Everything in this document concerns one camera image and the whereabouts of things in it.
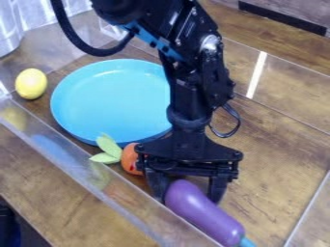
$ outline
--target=yellow lemon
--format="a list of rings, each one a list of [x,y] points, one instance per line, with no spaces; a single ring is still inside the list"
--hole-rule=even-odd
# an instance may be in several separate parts
[[[46,90],[46,75],[38,69],[25,69],[16,78],[17,94],[25,99],[34,99]]]

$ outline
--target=wooden table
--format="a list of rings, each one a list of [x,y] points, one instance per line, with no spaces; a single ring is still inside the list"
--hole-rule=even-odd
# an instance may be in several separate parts
[[[330,74],[327,39],[211,1],[201,4],[225,38]],[[237,218],[257,246],[281,246],[328,170],[330,120],[319,118],[328,116],[328,78],[319,75],[323,81],[313,82],[311,77],[308,84],[309,80],[301,76],[308,74],[305,70],[271,56],[267,76],[249,99],[244,93],[259,50],[231,41],[225,41],[225,47],[228,69],[237,81],[232,105],[243,123],[232,138],[219,140],[211,134],[209,137],[241,150],[244,159],[239,179],[229,184],[220,207]],[[157,63],[153,55],[154,51],[133,41],[110,59],[140,58]],[[16,53],[10,56],[6,59],[14,59]],[[50,115],[49,96],[66,73],[100,60],[86,55],[53,71],[48,91],[37,100],[21,100],[13,93],[16,101],[64,135]],[[229,125],[220,111],[213,115],[213,124]],[[53,246],[157,245],[2,126],[0,132],[1,196]],[[89,153],[98,152],[97,148],[70,140]],[[148,192],[142,178],[128,176],[118,165],[112,169]],[[204,179],[192,181],[204,189]]]

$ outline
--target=eggplant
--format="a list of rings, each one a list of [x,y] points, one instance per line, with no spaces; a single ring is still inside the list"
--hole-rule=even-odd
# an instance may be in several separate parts
[[[164,194],[164,205],[225,247],[252,247],[240,222],[187,180],[176,180]]]

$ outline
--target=carrot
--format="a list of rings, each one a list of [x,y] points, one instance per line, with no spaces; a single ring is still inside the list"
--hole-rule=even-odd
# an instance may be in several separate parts
[[[137,153],[134,152],[134,146],[137,143],[129,143],[121,152],[121,166],[124,170],[133,175],[142,175],[140,171],[136,170],[136,160],[137,160]]]

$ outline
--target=blue dish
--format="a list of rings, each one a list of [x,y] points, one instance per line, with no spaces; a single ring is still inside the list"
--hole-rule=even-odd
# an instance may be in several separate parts
[[[132,59],[89,64],[57,84],[50,111],[58,125],[84,143],[105,133],[122,147],[169,130],[169,102],[163,67]]]

